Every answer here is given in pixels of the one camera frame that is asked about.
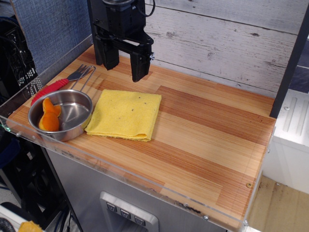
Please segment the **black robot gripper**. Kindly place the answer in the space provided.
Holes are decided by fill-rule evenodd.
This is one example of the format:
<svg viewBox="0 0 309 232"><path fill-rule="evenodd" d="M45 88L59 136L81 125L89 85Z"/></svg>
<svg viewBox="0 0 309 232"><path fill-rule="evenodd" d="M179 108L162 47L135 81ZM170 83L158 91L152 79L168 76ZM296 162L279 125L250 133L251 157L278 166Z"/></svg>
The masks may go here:
<svg viewBox="0 0 309 232"><path fill-rule="evenodd" d="M104 19L95 24L96 39L101 42L103 65L111 70L119 64L119 51L130 55L132 81L138 82L148 75L153 56L153 39L144 27L151 16L145 10L143 0L102 0Z"/></svg>

